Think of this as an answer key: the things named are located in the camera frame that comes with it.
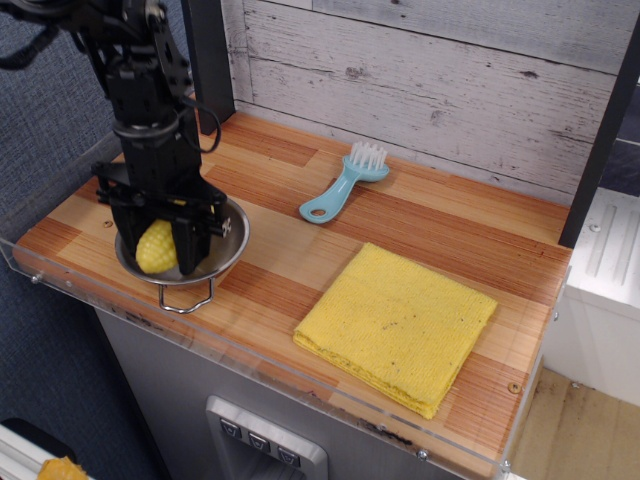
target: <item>brush bristles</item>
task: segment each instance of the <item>brush bristles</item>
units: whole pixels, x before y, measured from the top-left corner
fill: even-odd
[[[357,167],[366,167],[368,170],[380,170],[387,158],[387,152],[384,148],[377,145],[369,145],[369,142],[363,144],[356,142],[351,146],[351,154],[349,155],[351,163]]]

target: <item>wooden countertop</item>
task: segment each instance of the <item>wooden countertop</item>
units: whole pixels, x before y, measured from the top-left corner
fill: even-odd
[[[525,398],[508,386],[526,385],[566,273],[571,251],[557,241],[567,208],[390,158],[387,179],[358,184],[335,220],[302,220],[298,207],[334,181],[349,150],[243,114],[225,123],[202,172],[245,210],[251,238],[216,281],[214,301],[190,315],[160,310],[157,286],[120,266],[116,229],[109,207],[96,201],[95,179],[29,231],[14,255],[51,284],[214,359],[233,359],[255,378],[358,419],[389,442],[426,448],[456,471],[490,476],[482,457],[501,461]],[[431,421],[292,341],[295,326],[364,242],[499,302]],[[171,287],[167,296],[186,306],[206,289]]]

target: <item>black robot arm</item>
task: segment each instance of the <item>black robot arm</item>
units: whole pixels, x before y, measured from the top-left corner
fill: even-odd
[[[37,48],[0,59],[0,68],[24,68],[58,29],[70,32],[88,55],[111,101],[113,130],[125,159],[94,165],[98,199],[111,206],[132,256],[155,219],[170,221],[180,271],[191,273],[209,255],[211,235],[225,236],[230,223],[222,214],[226,195],[200,175],[195,104],[185,96],[191,86],[189,62],[175,45],[164,5],[155,0],[0,0],[0,12],[45,27],[31,43]],[[214,148],[220,140],[216,123]]]

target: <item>metal bowl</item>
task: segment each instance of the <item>metal bowl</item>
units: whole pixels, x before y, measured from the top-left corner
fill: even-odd
[[[196,269],[189,275],[182,275],[178,266],[158,274],[147,274],[140,270],[138,262],[129,253],[120,237],[116,235],[116,256],[118,261],[129,273],[146,282],[159,285],[160,306],[164,310],[177,313],[191,313],[213,299],[213,280],[231,267],[240,257],[249,242],[249,219],[244,210],[233,200],[227,200],[223,206],[225,216],[231,221],[231,230],[222,238],[211,236],[211,250],[208,257],[203,259]],[[209,281],[209,298],[188,309],[171,307],[164,303],[164,289],[172,285],[187,285]]]

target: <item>folded towel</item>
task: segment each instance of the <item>folded towel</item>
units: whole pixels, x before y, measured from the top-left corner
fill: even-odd
[[[433,418],[497,302],[365,244],[293,340]]]

